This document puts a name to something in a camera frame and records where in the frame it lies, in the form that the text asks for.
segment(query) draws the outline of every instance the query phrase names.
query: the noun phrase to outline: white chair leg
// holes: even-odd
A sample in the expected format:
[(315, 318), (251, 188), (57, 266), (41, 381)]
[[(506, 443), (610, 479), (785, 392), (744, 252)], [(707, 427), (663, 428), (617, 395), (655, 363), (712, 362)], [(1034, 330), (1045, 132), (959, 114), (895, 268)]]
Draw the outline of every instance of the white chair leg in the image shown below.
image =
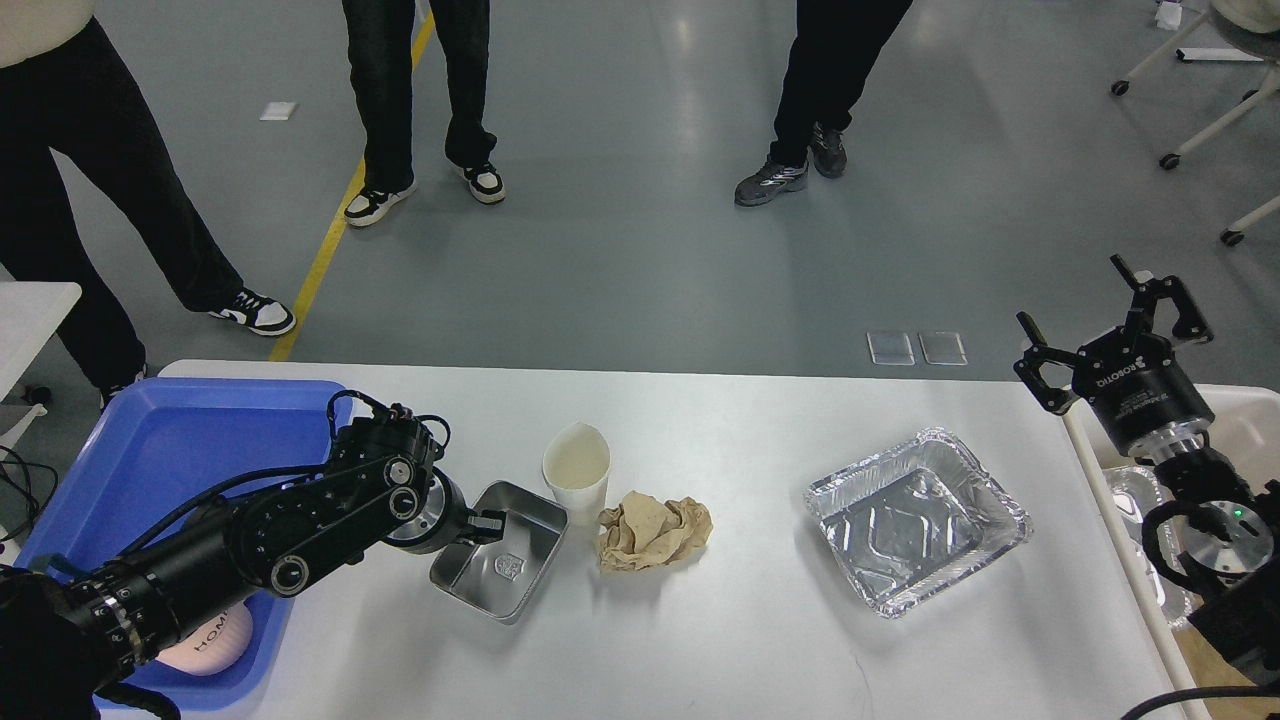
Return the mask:
[(1276, 210), (1280, 210), (1280, 195), (1272, 197), (1271, 201), (1267, 202), (1266, 205), (1258, 208), (1257, 210), (1249, 213), (1248, 215), (1240, 218), (1239, 220), (1235, 220), (1230, 225), (1226, 225), (1226, 229), (1235, 232), (1244, 232), (1249, 229), (1249, 227), (1253, 225), (1253, 223), (1257, 223), (1258, 220), (1266, 218), (1267, 215), (1275, 213)]
[(1253, 223), (1266, 218), (1271, 213), (1280, 210), (1280, 195), (1271, 199), (1270, 202), (1258, 208), (1257, 210), (1249, 213), (1248, 215), (1235, 220), (1234, 223), (1226, 225), (1226, 229), (1217, 236), (1229, 247), (1239, 245), (1244, 240), (1244, 231), (1247, 231)]
[(1206, 20), (1208, 20), (1208, 12), (1201, 13), (1199, 17), (1197, 17), (1194, 20), (1192, 20), (1192, 22), (1187, 23), (1185, 26), (1183, 26), (1183, 28), (1179, 29), (1178, 32), (1175, 32), (1174, 36), (1169, 38), (1169, 41), (1166, 41), (1164, 45), (1161, 45), (1160, 47), (1157, 47), (1155, 53), (1152, 53), (1151, 55), (1147, 55), (1147, 59), (1144, 59), (1143, 61), (1138, 63), (1132, 70), (1129, 70), (1120, 79), (1120, 82), (1128, 82), (1128, 81), (1132, 81), (1132, 79), (1137, 79), (1138, 76), (1140, 76), (1142, 73), (1147, 72), (1147, 69), (1151, 67), (1152, 63), (1156, 61), (1157, 58), (1164, 58), (1164, 56), (1169, 55), (1169, 53), (1174, 47), (1176, 47), (1179, 42), (1181, 42), (1188, 35), (1190, 35), (1192, 31), (1194, 31), (1199, 26), (1204, 24)]
[(1271, 94), (1275, 92), (1276, 90), (1280, 90), (1280, 65), (1272, 63), (1271, 67), (1267, 69), (1267, 76), (1262, 78), (1262, 85), (1258, 86), (1258, 91), (1252, 97), (1249, 97), (1244, 102), (1240, 102), (1235, 108), (1231, 108), (1230, 113), (1222, 115), (1221, 118), (1217, 119), (1217, 122), (1199, 131), (1198, 133), (1196, 133), (1194, 137), (1192, 137), (1187, 142), (1179, 145), (1178, 150), (1175, 150), (1174, 154), (1181, 156), (1190, 152), (1192, 150), (1198, 147), (1202, 142), (1217, 135), (1219, 131), (1235, 122), (1236, 118), (1256, 108), (1258, 102), (1262, 102), (1263, 100), (1270, 97)]

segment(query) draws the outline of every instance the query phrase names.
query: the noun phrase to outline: gray floor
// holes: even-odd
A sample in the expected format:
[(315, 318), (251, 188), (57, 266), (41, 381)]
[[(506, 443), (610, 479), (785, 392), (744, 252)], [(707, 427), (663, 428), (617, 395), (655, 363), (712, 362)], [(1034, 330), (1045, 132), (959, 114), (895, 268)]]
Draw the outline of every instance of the gray floor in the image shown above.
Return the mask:
[[(1280, 122), (1268, 102), (1158, 169), (1262, 69), (1170, 58), (1112, 97), (1169, 36), (1153, 8), (916, 0), (855, 110), (847, 176), (746, 210), (732, 188), (771, 140), (791, 4), (494, 0), (486, 119), (509, 199), (481, 206), (451, 174), (433, 41), (415, 76), (419, 193), (343, 237), (292, 359), (1012, 379), (1018, 310), (1066, 347), (1123, 320), (1129, 292), (1107, 261), (1121, 252), (1187, 281), (1217, 332), (1181, 354), (1193, 379), (1280, 389), (1280, 214), (1236, 249), (1216, 241), (1280, 192)], [(338, 8), (99, 15), (227, 254), (292, 300), (364, 141)], [(259, 122), (270, 100), (300, 102), (294, 118)], [(65, 176), (154, 368), (266, 359), (270, 341), (184, 311), (123, 217)], [(874, 365), (870, 329), (957, 331), (970, 364)], [(56, 400), (19, 450), (65, 469), (96, 393), (56, 342), (26, 379)], [(0, 500), (0, 520), (13, 511)]]

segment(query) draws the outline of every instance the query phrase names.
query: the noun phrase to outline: sneaker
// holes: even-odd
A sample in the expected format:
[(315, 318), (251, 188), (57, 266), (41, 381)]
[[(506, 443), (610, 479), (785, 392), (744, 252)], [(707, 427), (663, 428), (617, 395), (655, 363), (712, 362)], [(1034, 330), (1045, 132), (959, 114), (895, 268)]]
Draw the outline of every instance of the sneaker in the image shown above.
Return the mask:
[(822, 177), (838, 178), (845, 174), (849, 156), (845, 155), (845, 145), (840, 140), (838, 131), (826, 129), (822, 123), (814, 123), (809, 149), (813, 150), (813, 169)]
[(261, 336), (284, 334), (293, 329), (297, 320), (293, 313), (276, 300), (261, 296), (250, 288), (241, 288), (230, 305), (221, 310), (210, 310), (210, 315), (244, 325)]
[(342, 215), (347, 218), (347, 224), (353, 228), (371, 225), (381, 220), (393, 205), (413, 195), (415, 190), (417, 190), (416, 179), (399, 192), (383, 192), (367, 186), (362, 187), (351, 199), (351, 202), (347, 204), (347, 209), (342, 211)]
[(507, 190), (502, 186), (502, 176), (493, 163), (485, 163), (475, 168), (458, 168), (458, 176), (467, 181), (471, 197), (485, 205), (502, 202), (507, 197)]
[(780, 192), (804, 190), (808, 176), (808, 160), (804, 165), (791, 167), (774, 163), (772, 158), (767, 159), (759, 172), (737, 183), (737, 188), (733, 191), (733, 202), (746, 208), (764, 205)]
[(102, 400), (97, 405), (99, 413), (106, 410), (106, 404), (110, 402), (116, 395), (120, 395), (122, 392), (124, 392), (124, 388), (129, 387), (131, 384), (133, 384), (133, 383), (136, 383), (138, 380), (145, 379), (146, 377), (147, 377), (147, 364), (143, 363), (142, 364), (142, 369), (138, 370), (138, 373), (136, 375), (133, 375), (133, 379), (129, 380), (129, 382), (127, 382), (127, 383), (124, 383), (123, 386), (108, 386), (108, 387), (100, 387), (100, 388), (97, 388), (97, 391), (100, 393), (102, 393)]

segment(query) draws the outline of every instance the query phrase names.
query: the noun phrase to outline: robotiq logo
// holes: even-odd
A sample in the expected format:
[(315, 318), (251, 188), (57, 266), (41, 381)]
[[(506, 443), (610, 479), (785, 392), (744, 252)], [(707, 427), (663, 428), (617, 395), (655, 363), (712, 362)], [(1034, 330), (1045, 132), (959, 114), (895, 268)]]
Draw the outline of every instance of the robotiq logo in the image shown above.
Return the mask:
[(1142, 359), (1142, 355), (1139, 355), (1133, 359), (1133, 363), (1125, 365), (1124, 368), (1120, 368), (1119, 370), (1111, 373), (1110, 375), (1102, 378), (1101, 380), (1093, 380), (1093, 383), (1097, 384), (1098, 387), (1107, 387), (1108, 384), (1119, 380), (1120, 378), (1128, 375), (1129, 373), (1137, 373), (1138, 370), (1146, 370), (1146, 369), (1147, 369), (1147, 361)]

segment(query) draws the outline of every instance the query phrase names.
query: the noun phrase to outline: leg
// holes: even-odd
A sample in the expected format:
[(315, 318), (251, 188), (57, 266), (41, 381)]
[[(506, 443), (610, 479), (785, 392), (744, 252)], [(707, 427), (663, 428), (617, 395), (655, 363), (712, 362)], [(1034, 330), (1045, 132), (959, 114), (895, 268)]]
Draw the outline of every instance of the leg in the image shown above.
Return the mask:
[[(842, 78), (842, 82), (827, 83), (826, 91), (818, 99), (817, 120), (826, 129), (844, 132), (849, 127), (852, 120), (849, 110), (863, 96), (867, 77), (876, 67), (881, 49), (892, 37), (910, 6), (911, 0), (859, 4), (856, 14), (844, 14), (838, 22), (822, 26), (837, 31), (829, 33), (827, 41), (822, 44), (826, 55), (823, 64), (827, 68), (836, 68), (836, 77)], [(854, 31), (851, 37), (849, 29)]]
[(815, 122), (835, 131), (849, 127), (849, 109), (861, 96), (881, 47), (910, 5), (910, 0), (870, 6), (849, 0), (797, 0), (796, 40), (773, 120), (777, 141), (769, 149), (776, 161), (803, 165)]
[[(0, 104), (20, 108), (20, 96), (10, 90), (0, 82)], [(58, 328), (58, 337), (90, 383), (99, 388), (128, 384), (142, 366), (142, 343), (84, 254), (52, 155), (38, 138), (15, 132), (14, 124), (0, 120), (0, 155), (5, 158), (0, 172), (0, 264), (19, 281), (78, 283), (81, 299)]]
[(137, 83), (91, 20), (32, 59), (47, 145), (72, 161), (138, 229), (183, 306), (224, 306), (244, 283), (191, 204)]
[(365, 184), (398, 192), (413, 182), (413, 0), (343, 0), (347, 58), (365, 126)]
[(431, 0), (435, 33), (444, 51), (453, 117), (444, 155), (460, 168), (489, 161), (498, 138), (484, 129), (489, 78), (489, 0)]

